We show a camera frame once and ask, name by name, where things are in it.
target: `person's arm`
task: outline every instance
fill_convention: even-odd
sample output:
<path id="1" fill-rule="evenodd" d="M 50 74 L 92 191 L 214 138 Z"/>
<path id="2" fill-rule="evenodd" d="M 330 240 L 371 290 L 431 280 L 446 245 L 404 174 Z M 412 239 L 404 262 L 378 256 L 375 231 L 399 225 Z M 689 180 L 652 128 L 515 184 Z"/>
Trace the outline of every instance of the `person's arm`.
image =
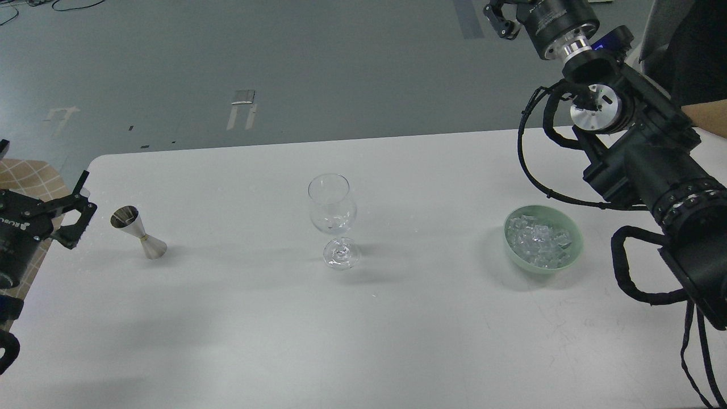
<path id="1" fill-rule="evenodd" d="M 727 100 L 687 105 L 682 111 L 696 126 L 727 138 Z"/>

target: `jigger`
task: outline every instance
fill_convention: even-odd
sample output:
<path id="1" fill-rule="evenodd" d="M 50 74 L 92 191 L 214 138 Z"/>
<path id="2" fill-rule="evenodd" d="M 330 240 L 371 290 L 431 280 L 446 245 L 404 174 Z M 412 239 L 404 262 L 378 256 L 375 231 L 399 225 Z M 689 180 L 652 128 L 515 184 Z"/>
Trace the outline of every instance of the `jigger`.
<path id="1" fill-rule="evenodd" d="M 160 258 L 166 253 L 166 243 L 146 234 L 139 217 L 139 210 L 134 206 L 124 206 L 111 216 L 111 225 L 124 233 L 131 234 L 141 241 L 146 258 Z"/>

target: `bowl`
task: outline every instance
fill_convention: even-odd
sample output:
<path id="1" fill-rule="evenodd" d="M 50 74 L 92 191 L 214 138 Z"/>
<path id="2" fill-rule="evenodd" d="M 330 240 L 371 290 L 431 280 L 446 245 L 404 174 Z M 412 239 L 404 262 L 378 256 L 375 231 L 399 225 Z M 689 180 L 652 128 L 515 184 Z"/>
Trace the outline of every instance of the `bowl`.
<path id="1" fill-rule="evenodd" d="M 528 262 L 514 251 L 507 240 L 507 226 L 511 219 L 519 218 L 523 215 L 533 216 L 553 229 L 563 229 L 570 234 L 571 244 L 562 249 L 562 251 L 568 255 L 567 262 L 553 268 L 541 267 Z M 531 205 L 512 211 L 507 216 L 505 223 L 503 224 L 502 239 L 505 242 L 505 252 L 510 257 L 510 260 L 512 260 L 513 263 L 521 269 L 535 274 L 553 274 L 560 270 L 567 269 L 573 265 L 576 260 L 578 260 L 578 257 L 583 252 L 583 236 L 575 222 L 559 210 L 548 206 Z"/>

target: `black cable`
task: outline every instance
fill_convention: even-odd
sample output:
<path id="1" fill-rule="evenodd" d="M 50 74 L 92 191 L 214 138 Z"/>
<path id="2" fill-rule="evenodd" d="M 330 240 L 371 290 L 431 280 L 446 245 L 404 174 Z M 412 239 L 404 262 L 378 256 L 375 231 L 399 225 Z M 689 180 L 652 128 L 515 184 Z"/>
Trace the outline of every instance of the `black cable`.
<path id="1" fill-rule="evenodd" d="M 50 3 L 53 0 L 28 0 L 28 6 L 30 7 L 37 7 L 42 6 L 43 4 Z"/>
<path id="2" fill-rule="evenodd" d="M 699 387 L 696 385 L 696 382 L 694 381 L 694 378 L 691 377 L 691 374 L 689 373 L 689 369 L 686 366 L 686 360 L 684 360 L 684 352 L 686 351 L 686 347 L 689 346 L 689 330 L 691 329 L 691 323 L 692 319 L 694 318 L 694 302 L 692 300 L 688 300 L 686 302 L 686 316 L 684 317 L 684 339 L 682 340 L 682 349 L 679 355 L 682 359 L 682 369 L 684 370 L 684 373 L 686 374 L 686 378 L 689 380 L 689 383 L 691 384 L 692 389 L 696 391 L 696 393 L 699 395 L 699 399 L 702 400 L 705 406 L 707 406 L 709 409 L 714 409 L 714 406 L 710 403 L 709 400 L 707 400 L 706 397 L 702 394 L 702 391 L 699 390 Z"/>
<path id="3" fill-rule="evenodd" d="M 626 256 L 626 248 L 624 247 L 624 242 L 627 237 L 632 237 L 634 239 L 641 240 L 642 242 L 662 247 L 669 245 L 669 240 L 666 236 L 662 236 L 661 234 L 652 233 L 648 230 L 633 226 L 623 226 L 618 229 L 611 238 L 611 256 L 614 261 L 616 282 L 618 283 L 619 288 L 621 288 L 621 291 L 636 301 L 649 303 L 652 306 L 664 306 L 687 301 L 689 296 L 683 288 L 674 290 L 670 293 L 645 293 L 636 287 L 636 284 L 631 279 L 629 261 Z"/>
<path id="4" fill-rule="evenodd" d="M 51 7 L 51 8 L 53 9 L 53 10 L 57 11 L 57 12 L 70 12 L 71 10 L 83 10 L 83 9 L 90 9 L 91 7 L 93 7 L 93 6 L 97 6 L 97 5 L 99 5 L 99 4 L 101 4 L 101 3 L 103 3 L 103 2 L 104 2 L 104 1 L 106 1 L 106 0 L 100 0 L 100 1 L 98 1 L 98 2 L 96 2 L 96 3 L 94 3 L 94 4 L 89 4 L 88 6 L 82 6 L 82 7 L 73 7 L 73 8 L 70 8 L 70 9 L 57 9 L 57 8 L 55 8 L 55 5 L 56 5 L 56 4 L 58 4 L 58 2 L 59 2 L 59 1 L 60 1 L 60 0 L 55 0 L 55 1 L 53 1 L 53 4 L 51 4 L 51 5 L 50 5 L 50 7 Z"/>
<path id="5" fill-rule="evenodd" d="M 710 346 L 707 344 L 707 331 L 704 328 L 704 315 L 699 310 L 697 310 L 696 312 L 696 327 L 699 329 L 699 342 L 702 345 L 702 356 L 704 358 L 704 370 L 707 372 L 707 381 L 710 384 L 712 393 L 715 395 L 717 404 L 720 406 L 720 408 L 727 409 L 727 402 L 725 402 L 722 394 L 720 393 L 719 387 L 717 387 L 715 372 L 714 370 L 712 370 Z"/>
<path id="6" fill-rule="evenodd" d="M 15 20 L 15 19 L 17 18 L 17 16 L 19 16 L 19 15 L 20 15 L 20 12 L 19 12 L 19 11 L 17 11 L 17 7 L 16 7 L 16 6 L 11 6 L 11 7 L 12 7 L 13 9 L 15 9 L 15 15 L 14 15 L 14 16 L 12 16 L 11 18 L 9 18 L 9 19 L 5 20 L 4 22 L 0 23 L 0 25 L 6 25 L 7 23 L 10 23 L 11 21 Z"/>
<path id="7" fill-rule="evenodd" d="M 562 85 L 564 80 L 560 80 L 558 83 L 554 84 L 551 87 L 545 88 L 545 87 L 539 87 L 533 95 L 530 97 L 530 101 L 528 101 L 528 105 L 523 110 L 523 116 L 520 120 L 520 126 L 518 127 L 518 160 L 520 161 L 520 167 L 523 169 L 523 172 L 525 173 L 525 176 L 530 180 L 530 183 L 533 184 L 538 190 L 545 193 L 548 199 L 553 198 L 556 200 L 560 200 L 561 202 L 570 203 L 571 205 L 579 205 L 579 206 L 589 206 L 589 207 L 598 207 L 599 209 L 610 209 L 610 210 L 648 210 L 646 206 L 643 205 L 637 205 L 637 206 L 621 206 L 614 203 L 607 203 L 607 202 L 587 202 L 585 200 L 580 199 L 574 199 L 570 196 L 566 196 L 564 194 L 558 193 L 557 191 L 552 190 L 551 188 L 548 188 L 547 186 L 540 183 L 531 173 L 530 170 L 528 170 L 528 166 L 525 163 L 525 155 L 523 153 L 523 136 L 525 135 L 525 126 L 527 125 L 528 118 L 530 118 L 530 115 L 533 113 L 533 110 L 538 105 L 538 103 L 548 94 L 553 92 L 553 90 L 556 87 L 559 87 Z"/>

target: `ice cube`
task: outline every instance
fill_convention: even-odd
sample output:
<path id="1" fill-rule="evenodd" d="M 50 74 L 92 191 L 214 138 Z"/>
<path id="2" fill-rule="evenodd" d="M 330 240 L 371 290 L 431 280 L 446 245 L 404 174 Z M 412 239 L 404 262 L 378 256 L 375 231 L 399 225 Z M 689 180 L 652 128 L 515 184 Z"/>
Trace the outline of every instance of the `ice cube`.
<path id="1" fill-rule="evenodd" d="M 558 229 L 555 232 L 555 236 L 553 237 L 555 240 L 555 243 L 558 244 L 562 249 L 566 249 L 570 247 L 571 244 L 573 244 L 573 240 L 571 239 L 571 234 L 565 230 L 565 229 Z"/>

